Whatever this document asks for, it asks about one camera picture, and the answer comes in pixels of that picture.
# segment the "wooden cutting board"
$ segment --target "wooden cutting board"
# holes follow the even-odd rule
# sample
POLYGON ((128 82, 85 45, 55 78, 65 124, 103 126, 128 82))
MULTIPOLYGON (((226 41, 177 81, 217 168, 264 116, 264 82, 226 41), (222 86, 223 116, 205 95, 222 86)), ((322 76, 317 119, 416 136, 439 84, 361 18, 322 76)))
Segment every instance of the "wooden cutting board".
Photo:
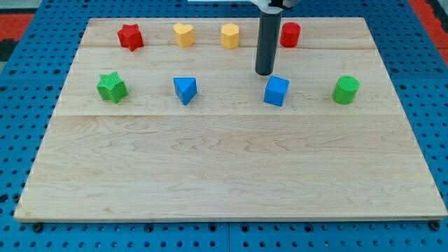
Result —
POLYGON ((297 48, 277 50, 283 107, 254 72, 258 19, 91 19, 24 188, 22 222, 386 221, 447 215, 363 18, 284 18, 297 48), (194 26, 176 45, 173 24, 194 26), (221 25, 240 46, 221 47, 221 25), (121 48, 138 23, 146 47, 121 48), (129 96, 102 101, 100 74, 129 96), (354 103, 331 99, 360 81, 354 103), (194 76, 183 106, 173 77, 194 76))

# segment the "blue cube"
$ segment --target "blue cube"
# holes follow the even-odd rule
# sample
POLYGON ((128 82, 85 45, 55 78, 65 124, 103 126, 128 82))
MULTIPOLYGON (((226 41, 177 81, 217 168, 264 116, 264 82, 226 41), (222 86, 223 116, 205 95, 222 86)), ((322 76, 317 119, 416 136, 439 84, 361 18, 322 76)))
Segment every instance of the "blue cube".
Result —
POLYGON ((176 77, 173 81, 177 97, 179 97, 183 105, 187 105, 197 93, 196 78, 176 77))
POLYGON ((288 86, 289 80, 271 76, 266 85, 264 101, 275 106, 283 106, 288 86))

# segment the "blue pegboard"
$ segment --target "blue pegboard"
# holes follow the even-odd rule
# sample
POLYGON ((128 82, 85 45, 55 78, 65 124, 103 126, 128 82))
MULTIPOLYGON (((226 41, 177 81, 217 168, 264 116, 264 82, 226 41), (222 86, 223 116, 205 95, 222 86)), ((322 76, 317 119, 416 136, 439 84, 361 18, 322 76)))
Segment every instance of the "blue pegboard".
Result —
MULTIPOLYGON (((364 17, 445 204, 448 70, 404 0, 304 0, 286 17, 364 17)), ((21 224, 16 201, 89 18, 258 17, 252 5, 44 0, 0 75, 0 251, 434 251, 448 222, 21 224)))

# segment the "red cylinder block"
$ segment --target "red cylinder block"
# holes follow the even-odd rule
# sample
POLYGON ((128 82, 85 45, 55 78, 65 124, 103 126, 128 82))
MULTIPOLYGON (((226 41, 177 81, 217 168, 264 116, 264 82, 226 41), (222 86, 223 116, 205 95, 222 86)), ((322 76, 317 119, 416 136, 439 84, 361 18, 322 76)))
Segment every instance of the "red cylinder block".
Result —
POLYGON ((295 47, 299 42, 300 25, 287 22, 281 28, 280 44, 287 48, 295 47))

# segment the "yellow hexagon block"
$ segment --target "yellow hexagon block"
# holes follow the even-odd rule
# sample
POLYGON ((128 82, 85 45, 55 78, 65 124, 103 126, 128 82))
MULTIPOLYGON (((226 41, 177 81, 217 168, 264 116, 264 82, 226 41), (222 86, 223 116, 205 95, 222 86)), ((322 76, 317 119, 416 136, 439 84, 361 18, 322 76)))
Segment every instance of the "yellow hexagon block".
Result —
POLYGON ((228 23, 221 27, 221 45, 233 49, 239 45, 239 26, 228 23))
POLYGON ((182 48, 191 46, 195 42, 195 34, 191 24, 176 23, 174 25, 174 34, 177 44, 182 48))

